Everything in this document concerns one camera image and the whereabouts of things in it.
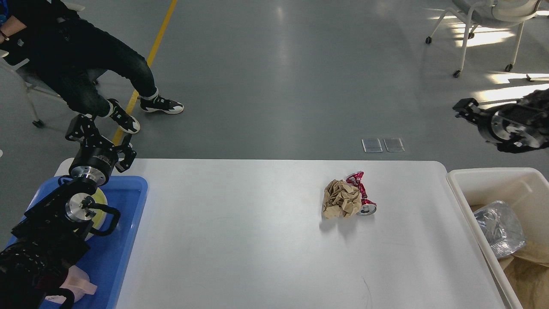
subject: jeans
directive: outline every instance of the jeans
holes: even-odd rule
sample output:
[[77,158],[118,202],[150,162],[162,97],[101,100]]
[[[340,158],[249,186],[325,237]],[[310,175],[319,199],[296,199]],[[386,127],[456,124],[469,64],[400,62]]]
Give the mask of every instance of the jeans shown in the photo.
[[70,109],[104,117],[109,103],[97,92],[86,69],[111,70],[130,80],[141,96],[156,93],[153,74],[143,56],[83,19],[46,27],[24,49],[37,75]]

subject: yellow floor line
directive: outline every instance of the yellow floor line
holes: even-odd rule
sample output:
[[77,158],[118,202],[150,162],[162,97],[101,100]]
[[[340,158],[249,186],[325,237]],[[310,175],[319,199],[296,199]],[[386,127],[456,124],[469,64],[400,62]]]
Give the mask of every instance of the yellow floor line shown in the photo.
[[[177,4],[177,0],[172,0],[172,3],[170,4],[170,7],[168,9],[168,12],[166,13],[166,17],[164,17],[164,21],[162,22],[162,26],[160,27],[160,30],[158,31],[158,34],[156,36],[156,40],[154,40],[153,48],[150,50],[149,57],[147,58],[147,64],[149,67],[153,65],[154,57],[156,56],[156,52],[158,51],[158,47],[160,46],[160,42],[162,41],[162,38],[164,37],[164,32],[166,31],[166,28],[168,27],[168,23],[170,22],[170,18],[172,16],[173,10],[175,9],[175,5]],[[128,115],[131,115],[133,112],[133,108],[135,107],[135,104],[137,102],[137,91],[133,91],[132,97],[130,98],[130,101],[128,102],[128,106],[126,107],[126,113]],[[119,145],[120,140],[122,139],[122,135],[124,132],[118,128],[116,130],[116,133],[113,137],[113,144]]]

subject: gray floor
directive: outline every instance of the gray floor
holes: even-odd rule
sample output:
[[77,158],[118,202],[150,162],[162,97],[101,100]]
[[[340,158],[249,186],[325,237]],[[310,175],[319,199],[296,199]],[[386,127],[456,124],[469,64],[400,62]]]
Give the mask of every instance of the gray floor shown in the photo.
[[[83,18],[145,57],[170,5],[72,2],[87,7]],[[533,167],[549,178],[547,151],[500,153],[451,109],[460,98],[512,100],[548,88],[524,78],[549,73],[549,19],[526,23],[513,74],[503,72],[513,36],[479,28],[471,44],[491,34],[502,35],[502,42],[470,47],[465,71],[454,79],[457,20],[446,19],[433,43],[424,43],[449,4],[179,0],[152,70],[161,93],[182,101],[185,111],[136,108],[142,131],[132,139],[134,148],[141,158],[434,160],[448,171]],[[78,144],[63,138],[74,116],[65,105],[35,96],[46,123],[37,129],[17,84],[5,73],[0,83],[0,242],[6,242],[40,183]],[[133,91],[111,73],[99,88],[123,103]],[[114,122],[98,125],[113,137]],[[364,153],[364,137],[401,137],[406,151]]]

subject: silver plastic bag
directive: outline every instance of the silver plastic bag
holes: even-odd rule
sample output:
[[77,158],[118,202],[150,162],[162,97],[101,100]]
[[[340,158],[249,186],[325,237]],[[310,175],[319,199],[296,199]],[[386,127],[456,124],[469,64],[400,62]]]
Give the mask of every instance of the silver plastic bag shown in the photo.
[[526,236],[509,204],[495,201],[474,215],[496,258],[506,257],[526,245]]

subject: person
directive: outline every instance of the person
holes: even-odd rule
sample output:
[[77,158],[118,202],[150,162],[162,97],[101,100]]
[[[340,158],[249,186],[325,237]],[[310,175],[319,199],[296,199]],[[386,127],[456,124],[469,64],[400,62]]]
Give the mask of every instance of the person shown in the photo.
[[129,79],[145,112],[183,111],[183,104],[160,96],[143,56],[61,0],[0,0],[0,49],[10,52],[12,65],[28,58],[38,77],[73,111],[110,117],[124,132],[137,133],[141,126],[116,99],[97,92],[86,69],[112,70]]

